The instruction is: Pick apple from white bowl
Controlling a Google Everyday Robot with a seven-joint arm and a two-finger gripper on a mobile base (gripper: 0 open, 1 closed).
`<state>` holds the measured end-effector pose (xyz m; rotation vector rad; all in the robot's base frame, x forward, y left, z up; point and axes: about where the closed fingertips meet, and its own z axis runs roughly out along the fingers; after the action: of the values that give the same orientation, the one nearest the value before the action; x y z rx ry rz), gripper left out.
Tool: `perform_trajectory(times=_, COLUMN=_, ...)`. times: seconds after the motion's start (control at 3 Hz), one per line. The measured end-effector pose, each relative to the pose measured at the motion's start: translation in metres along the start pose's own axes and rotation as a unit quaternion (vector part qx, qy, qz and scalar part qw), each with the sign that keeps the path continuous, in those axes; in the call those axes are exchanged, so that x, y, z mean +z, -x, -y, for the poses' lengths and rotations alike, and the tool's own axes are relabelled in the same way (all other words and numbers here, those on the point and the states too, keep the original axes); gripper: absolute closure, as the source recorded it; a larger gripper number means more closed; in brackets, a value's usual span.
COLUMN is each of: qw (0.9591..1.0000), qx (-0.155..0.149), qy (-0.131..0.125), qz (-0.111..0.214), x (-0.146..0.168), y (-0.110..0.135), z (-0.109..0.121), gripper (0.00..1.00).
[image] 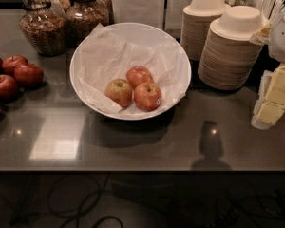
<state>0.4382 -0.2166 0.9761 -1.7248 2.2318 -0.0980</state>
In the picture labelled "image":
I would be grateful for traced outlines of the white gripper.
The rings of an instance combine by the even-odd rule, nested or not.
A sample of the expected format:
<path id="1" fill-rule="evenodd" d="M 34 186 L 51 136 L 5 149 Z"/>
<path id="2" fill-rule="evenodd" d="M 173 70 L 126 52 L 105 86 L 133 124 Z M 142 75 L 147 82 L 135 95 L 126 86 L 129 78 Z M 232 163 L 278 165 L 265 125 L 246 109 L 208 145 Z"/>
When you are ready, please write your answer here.
<path id="1" fill-rule="evenodd" d="M 274 71 L 265 70 L 260 81 L 251 125 L 267 130 L 274 126 L 285 113 L 285 6 L 276 14 L 271 25 L 255 32 L 250 42 L 268 45 L 269 55 L 283 62 Z"/>

